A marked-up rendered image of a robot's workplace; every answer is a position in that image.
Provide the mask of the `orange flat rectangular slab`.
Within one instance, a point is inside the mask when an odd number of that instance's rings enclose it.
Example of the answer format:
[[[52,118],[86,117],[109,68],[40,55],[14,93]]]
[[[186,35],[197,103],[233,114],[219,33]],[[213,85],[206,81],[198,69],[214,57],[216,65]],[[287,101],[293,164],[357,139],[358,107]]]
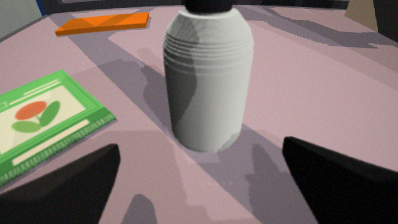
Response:
[[[146,28],[149,12],[71,19],[55,31],[56,36]]]

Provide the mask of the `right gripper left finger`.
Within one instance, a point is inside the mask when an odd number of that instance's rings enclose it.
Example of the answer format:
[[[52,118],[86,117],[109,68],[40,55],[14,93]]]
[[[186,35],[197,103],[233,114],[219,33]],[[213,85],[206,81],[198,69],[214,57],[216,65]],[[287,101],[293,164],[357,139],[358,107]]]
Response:
[[[108,144],[0,194],[0,224],[99,224],[120,161]]]

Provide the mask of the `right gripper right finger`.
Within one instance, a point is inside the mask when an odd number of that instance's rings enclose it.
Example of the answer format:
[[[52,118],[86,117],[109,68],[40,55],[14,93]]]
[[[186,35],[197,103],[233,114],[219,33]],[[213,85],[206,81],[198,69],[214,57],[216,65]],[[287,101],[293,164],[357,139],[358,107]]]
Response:
[[[398,172],[295,138],[282,154],[318,224],[398,224]]]

